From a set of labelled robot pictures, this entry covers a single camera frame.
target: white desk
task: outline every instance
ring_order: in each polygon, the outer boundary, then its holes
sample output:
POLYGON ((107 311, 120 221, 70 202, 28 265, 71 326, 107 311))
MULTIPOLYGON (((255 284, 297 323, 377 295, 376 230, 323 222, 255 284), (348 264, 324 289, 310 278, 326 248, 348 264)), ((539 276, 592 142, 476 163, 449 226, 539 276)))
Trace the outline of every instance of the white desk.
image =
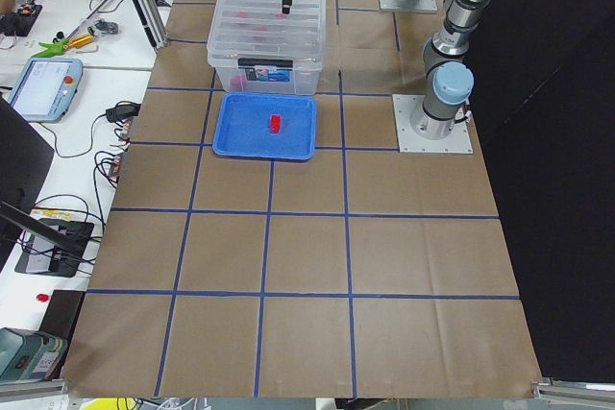
MULTIPOLYGON (((21 66, 2 66, 0 85, 13 85, 20 71, 21 66)), ((87 148, 90 125, 94 118, 102 114, 105 109, 111 108, 120 100, 140 103, 145 94, 149 76, 150 73, 146 71, 85 69, 79 90, 68 113, 60 123, 49 124, 49 127, 58 135, 61 154, 79 153, 87 148)), ((37 124, 34 126, 53 146, 53 136, 37 124)), ((96 204, 92 180, 93 157, 94 153, 99 150, 119 152, 116 148, 110 148, 110 144, 117 143, 117 138, 113 133, 114 128, 115 125, 110 124, 106 119, 100 120, 95 126, 94 146, 89 154, 76 158, 55 156, 47 180, 38 197, 63 193, 75 194, 83 197, 87 201, 89 210, 98 215, 100 212, 96 204)), ((97 183, 103 214, 106 217, 111 207, 114 189, 100 176, 98 176, 97 183)), ((84 205, 79 201, 65 197, 52 199, 41 206, 84 209, 84 205)), ((73 219, 83 220, 84 215, 74 214, 73 219)), ((88 221, 96 223, 96 220, 92 218, 88 221)), ((92 235, 101 235, 101 233, 100 224, 97 224, 92 235)), ((97 251, 98 245, 90 243, 84 257, 90 259, 96 256, 97 251)), ((20 255, 21 249, 16 246, 0 273, 0 327, 38 329, 47 303, 37 301, 37 294, 51 295, 54 289, 86 290, 89 277, 82 273, 77 273, 73 278, 19 274, 13 269, 20 255)), ((91 266, 82 264, 80 269, 90 272, 91 266)))
MULTIPOLYGON (((111 10, 119 1, 114 0, 110 7, 104 10, 111 10)), ((38 45, 39 42, 51 42, 58 31, 70 34, 89 13, 89 0, 36 0, 36 2, 43 6, 40 18, 27 37, 17 38, 17 43, 11 50, 0 50, 0 65, 23 65, 31 55, 42 50, 38 45)), ((159 8, 165 24, 170 10, 168 7, 159 8)), ((99 49, 96 53, 77 55, 76 50, 70 50, 66 55, 79 58, 85 67, 151 70, 156 53, 143 31, 132 0, 123 2, 116 12, 104 13, 100 17, 118 23, 120 34, 100 37, 97 40, 99 49)), ((0 47, 7 47, 11 41, 11 37, 5 38, 0 47)), ((93 46, 89 45, 84 50, 92 48, 93 46)))

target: grid of blue tape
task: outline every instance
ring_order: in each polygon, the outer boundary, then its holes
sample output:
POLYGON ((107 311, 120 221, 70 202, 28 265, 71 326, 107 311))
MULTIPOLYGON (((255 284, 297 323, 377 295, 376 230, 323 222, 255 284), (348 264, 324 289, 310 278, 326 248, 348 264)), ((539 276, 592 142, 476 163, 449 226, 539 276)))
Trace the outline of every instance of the grid of blue tape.
MULTIPOLYGON (((215 5, 211 2, 175 2, 174 5, 215 5)), ((335 0, 335 12, 336 12, 336 24, 339 25, 339 12, 340 11, 368 11, 370 9, 342 9, 339 7, 339 0, 335 0)), ((397 50, 400 51, 399 31, 397 26, 397 18, 395 13, 393 14, 393 23, 395 28, 395 38, 397 43, 397 50)), ((206 42, 196 40, 185 40, 180 38, 172 38, 172 41, 181 43, 202 45, 206 42)), ((258 397, 259 383, 260 383, 260 359, 262 353, 262 335, 265 315, 265 301, 267 298, 335 298, 348 300, 349 307, 349 335, 350 335, 350 358, 351 358, 351 374, 352 374, 352 392, 353 397, 357 396, 357 355, 355 351, 355 319, 354 319, 354 300, 356 299, 385 299, 385 300, 519 300, 518 296, 509 295, 425 295, 425 294, 369 294, 369 293, 355 293, 353 291, 353 277, 352 277, 352 249, 350 242, 350 218, 396 218, 396 219, 465 219, 465 220, 497 220, 498 216, 495 215, 420 215, 420 214, 378 214, 378 213, 351 213, 348 203, 348 171, 347 171, 347 159, 346 153, 348 151, 398 151, 396 148, 359 148, 346 146, 346 131, 344 121, 344 96, 388 96, 390 94, 367 94, 367 93, 349 93, 344 92, 342 74, 338 73, 339 79, 339 91, 337 92, 320 92, 318 94, 335 95, 339 97, 339 110, 341 120, 341 146, 317 146, 318 150, 338 150, 342 155, 342 168, 343 168, 343 194, 344 194, 344 212, 343 213, 309 213, 309 212, 291 212, 291 211, 273 211, 272 210, 272 198, 274 191, 274 174, 275 174, 275 160, 270 160, 269 169, 269 190, 267 199, 266 211, 242 211, 242 210, 209 210, 209 209, 197 209, 194 208, 194 197, 196 193, 196 187, 199 180, 199 171, 201 161, 203 157, 203 150, 210 147, 211 144, 205 142, 205 134, 209 121, 209 113, 211 110, 211 99, 215 92, 224 91, 222 89, 214 88, 215 85, 215 72, 211 79, 211 85, 209 88, 182 88, 182 87, 161 87, 161 86, 149 86, 149 89, 156 90, 176 90, 176 91, 201 91, 209 94, 207 112, 203 130, 201 133, 201 140, 198 143, 177 143, 177 142, 164 142, 164 141, 134 141, 133 144, 150 145, 150 146, 197 146, 199 147, 199 156, 194 172, 194 180, 192 184, 192 190, 190 192, 190 200, 188 208, 136 208, 136 207, 114 207, 114 211, 147 211, 152 213, 164 212, 164 213, 185 213, 184 234, 182 238, 182 245, 180 249, 180 255, 176 268, 175 280, 172 290, 116 290, 116 289, 88 289, 88 293, 95 294, 125 294, 125 295, 167 295, 171 297, 171 303, 169 307, 168 318, 166 322, 166 330, 164 335, 164 341, 162 346, 162 353, 160 355, 160 366, 158 372, 158 378, 156 383, 155 395, 160 394, 160 387, 164 375, 164 365, 166 361, 166 355, 168 351, 169 338, 171 334, 171 326, 173 324, 173 316, 175 313, 175 302, 178 296, 184 297, 253 297, 259 298, 258 307, 258 343, 257 343, 257 357, 256 357, 256 369, 255 369, 255 381, 254 381, 254 397, 258 397), (193 214, 198 213, 211 213, 211 214, 250 214, 250 215, 263 215, 266 217, 265 221, 265 233, 263 243, 263 259, 262 269, 260 276, 260 290, 258 292, 241 292, 241 291, 186 291, 179 290, 180 274, 182 270, 182 264, 185 254, 185 245, 188 236, 188 230, 190 227, 190 220, 193 214), (267 257, 269 248, 269 228, 272 216, 332 216, 340 217, 344 219, 345 224, 345 240, 346 240, 346 269, 348 278, 348 292, 347 293, 291 293, 291 292, 267 292, 265 290, 265 281, 267 275, 267 257)))

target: plastic box lid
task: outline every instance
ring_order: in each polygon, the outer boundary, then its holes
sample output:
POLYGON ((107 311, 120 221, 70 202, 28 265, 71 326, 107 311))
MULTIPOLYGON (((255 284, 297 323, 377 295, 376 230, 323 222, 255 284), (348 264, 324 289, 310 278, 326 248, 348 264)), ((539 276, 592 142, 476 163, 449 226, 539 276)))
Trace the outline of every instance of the plastic box lid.
POLYGON ((217 0, 208 38, 208 62, 229 59, 293 60, 294 68, 320 71, 326 53, 326 0, 217 0))
POLYGON ((316 102, 308 96, 228 93, 213 137, 220 156, 308 160, 316 145, 316 102))

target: tablet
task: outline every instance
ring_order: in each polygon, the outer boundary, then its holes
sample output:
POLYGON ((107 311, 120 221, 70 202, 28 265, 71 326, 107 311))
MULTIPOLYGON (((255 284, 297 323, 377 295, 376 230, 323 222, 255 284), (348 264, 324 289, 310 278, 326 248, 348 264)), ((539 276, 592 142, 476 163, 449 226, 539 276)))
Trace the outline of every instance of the tablet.
POLYGON ((80 60, 30 58, 9 104, 29 122, 58 122, 68 111, 84 72, 80 60))

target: monitor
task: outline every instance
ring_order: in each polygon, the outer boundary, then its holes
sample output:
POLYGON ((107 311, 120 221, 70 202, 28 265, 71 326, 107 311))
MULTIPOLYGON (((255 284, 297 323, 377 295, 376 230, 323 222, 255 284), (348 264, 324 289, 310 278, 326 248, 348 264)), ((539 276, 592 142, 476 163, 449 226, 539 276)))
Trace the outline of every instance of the monitor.
MULTIPOLYGON (((30 213, 54 151, 0 96, 0 201, 30 213)), ((0 218, 0 270, 22 229, 0 218)))

